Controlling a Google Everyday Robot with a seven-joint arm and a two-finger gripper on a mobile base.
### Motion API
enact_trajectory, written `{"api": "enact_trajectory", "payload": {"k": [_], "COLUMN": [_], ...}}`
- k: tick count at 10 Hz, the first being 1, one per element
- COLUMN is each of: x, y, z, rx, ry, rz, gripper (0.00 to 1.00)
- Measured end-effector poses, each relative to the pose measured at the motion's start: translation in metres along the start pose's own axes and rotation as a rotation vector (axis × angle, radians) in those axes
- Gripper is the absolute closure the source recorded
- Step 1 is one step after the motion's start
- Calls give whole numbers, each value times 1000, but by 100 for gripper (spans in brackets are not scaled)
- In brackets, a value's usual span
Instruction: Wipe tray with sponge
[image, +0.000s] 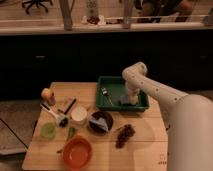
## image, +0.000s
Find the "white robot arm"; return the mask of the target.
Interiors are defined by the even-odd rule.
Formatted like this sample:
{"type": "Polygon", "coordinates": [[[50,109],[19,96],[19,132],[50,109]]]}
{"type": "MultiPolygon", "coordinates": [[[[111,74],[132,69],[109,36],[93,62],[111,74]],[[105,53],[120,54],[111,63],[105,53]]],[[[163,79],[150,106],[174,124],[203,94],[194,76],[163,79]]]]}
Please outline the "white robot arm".
{"type": "Polygon", "coordinates": [[[168,109],[167,171],[213,171],[213,101],[147,76],[137,62],[122,71],[131,100],[142,90],[168,109]]]}

